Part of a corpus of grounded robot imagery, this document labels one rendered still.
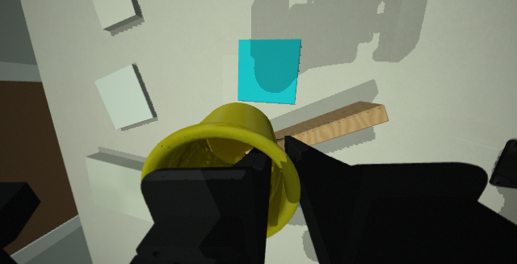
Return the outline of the brown wooden plank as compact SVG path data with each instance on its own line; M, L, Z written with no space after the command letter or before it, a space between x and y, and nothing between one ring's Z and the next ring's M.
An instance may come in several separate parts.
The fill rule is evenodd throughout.
M308 119L275 133L284 151L284 137L292 136L311 146L389 121L385 106L359 101Z

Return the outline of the yellow cup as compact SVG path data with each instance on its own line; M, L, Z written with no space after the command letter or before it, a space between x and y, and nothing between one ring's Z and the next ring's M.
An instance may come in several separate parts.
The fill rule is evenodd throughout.
M218 107L199 124L173 132L160 141L145 161L141 181L164 168L231 167L237 155L255 147L271 158L267 238L294 216L301 198L299 175L277 144L270 120L246 103Z

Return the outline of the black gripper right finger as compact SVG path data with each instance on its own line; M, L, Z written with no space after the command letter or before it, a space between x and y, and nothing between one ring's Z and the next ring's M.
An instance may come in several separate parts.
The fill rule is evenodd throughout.
M292 137L284 149L301 184L300 205L319 264L354 264L370 203L378 197L469 196L488 184L480 166L459 161L350 166Z

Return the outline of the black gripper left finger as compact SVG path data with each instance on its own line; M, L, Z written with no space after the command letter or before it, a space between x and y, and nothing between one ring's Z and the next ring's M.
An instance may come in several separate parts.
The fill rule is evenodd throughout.
M141 181L153 222L159 216L237 216L246 256L265 264L271 158L252 148L231 167L164 168Z

